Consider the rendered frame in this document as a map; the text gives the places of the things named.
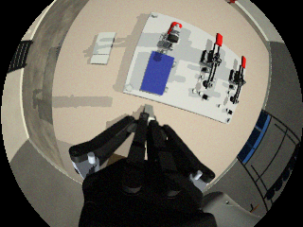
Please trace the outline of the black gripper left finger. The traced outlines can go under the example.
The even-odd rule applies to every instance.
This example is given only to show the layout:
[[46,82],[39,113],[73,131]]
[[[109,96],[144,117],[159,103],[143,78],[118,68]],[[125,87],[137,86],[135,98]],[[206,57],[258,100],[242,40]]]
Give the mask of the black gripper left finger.
[[100,166],[134,132],[120,185],[128,193],[139,191],[144,181],[145,144],[149,118],[149,104],[145,104],[139,119],[127,115],[92,140],[72,146],[68,151],[76,172],[84,180],[100,170]]

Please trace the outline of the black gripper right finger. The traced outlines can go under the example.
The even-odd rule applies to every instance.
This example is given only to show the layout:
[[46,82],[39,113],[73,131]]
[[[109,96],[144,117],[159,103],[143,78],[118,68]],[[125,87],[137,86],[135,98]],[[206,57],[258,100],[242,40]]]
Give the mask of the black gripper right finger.
[[181,174],[203,191],[215,173],[199,161],[171,126],[159,126],[152,105],[149,110],[147,158],[157,161],[163,192],[168,196],[177,195],[185,186]]

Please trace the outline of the blue rectangular block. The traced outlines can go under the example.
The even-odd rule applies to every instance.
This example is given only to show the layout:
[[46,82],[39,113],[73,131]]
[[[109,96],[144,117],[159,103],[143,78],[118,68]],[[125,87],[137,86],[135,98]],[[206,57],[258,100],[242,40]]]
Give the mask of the blue rectangular block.
[[163,95],[174,58],[152,51],[140,90]]

